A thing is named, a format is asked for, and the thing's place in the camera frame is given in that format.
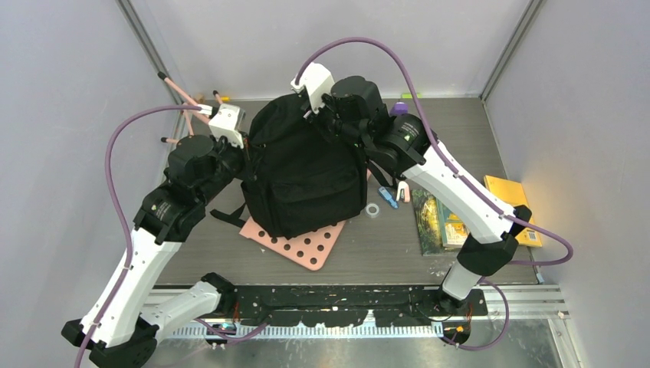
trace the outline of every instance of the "white tape roll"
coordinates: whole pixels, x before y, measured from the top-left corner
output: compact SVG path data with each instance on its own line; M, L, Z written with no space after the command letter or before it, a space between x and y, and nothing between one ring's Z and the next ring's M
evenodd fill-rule
M379 206L375 203L368 203L366 206L366 215L371 219L379 216Z

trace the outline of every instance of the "book cover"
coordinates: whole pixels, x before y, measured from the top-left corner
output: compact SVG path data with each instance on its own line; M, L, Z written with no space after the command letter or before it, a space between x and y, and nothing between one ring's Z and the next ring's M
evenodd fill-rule
M424 189L411 191L411 202L418 226L422 255L438 255L445 252L442 246L438 222L438 200Z
M440 200L436 199L436 205L438 206L438 220L441 226L442 246L461 248L469 234L467 226Z
M490 193L497 196L500 200L506 202L509 205L525 205L528 206L528 201L526 200L526 194L524 193L524 186L520 182L513 182L512 180L500 179L494 176L486 175L484 177L485 188L490 191ZM517 241L521 245L527 245L529 247L541 247L542 239L540 233L525 228L519 235L516 237Z

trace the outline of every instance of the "black bag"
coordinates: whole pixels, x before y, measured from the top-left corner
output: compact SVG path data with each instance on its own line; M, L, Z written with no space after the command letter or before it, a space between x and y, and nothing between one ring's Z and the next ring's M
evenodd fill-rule
M297 94L276 98L255 116L248 134L241 190L252 218L273 237L335 225L366 206L363 149L326 141L315 127L320 117L313 124L303 118L305 101ZM228 221L242 209L212 214Z

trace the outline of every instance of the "wooden table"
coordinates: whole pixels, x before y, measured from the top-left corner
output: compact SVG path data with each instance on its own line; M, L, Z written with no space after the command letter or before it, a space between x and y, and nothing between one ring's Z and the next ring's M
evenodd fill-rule
M389 108L395 100L386 100ZM245 124L267 101L234 102L247 112ZM479 99L424 99L422 105L434 131L451 154L479 181L488 174L505 177L488 119ZM409 111L415 113L412 103ZM197 133L205 124L194 122ZM379 184L371 178L368 202L380 205L378 218L365 214L348 220L325 265L309 271L279 254L243 238L239 229L208 215L160 275L158 285L189 285L208 272L234 284L440 284L455 255L422 257L410 204L391 209L379 197ZM244 202L233 182L209 209L230 212ZM530 259L520 246L515 259ZM532 267L506 266L491 277L498 284L536 284Z

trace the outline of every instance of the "gray wall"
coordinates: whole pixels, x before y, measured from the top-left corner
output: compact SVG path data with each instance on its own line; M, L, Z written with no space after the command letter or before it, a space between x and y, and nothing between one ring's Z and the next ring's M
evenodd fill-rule
M591 366L647 366L650 2L547 2L487 107L537 222L576 247L559 282ZM563 255L545 238L536 259Z
M124 249L103 155L128 116L171 98L112 1L7 2L0 11L0 357L71 366L60 336ZM113 168L132 219L159 178L174 113L125 130Z
M428 97L477 96L529 0L134 0L172 76L192 93L236 98L289 92L315 50L367 36L404 60ZM384 97L408 92L381 50L345 45L319 62L335 78L363 74Z

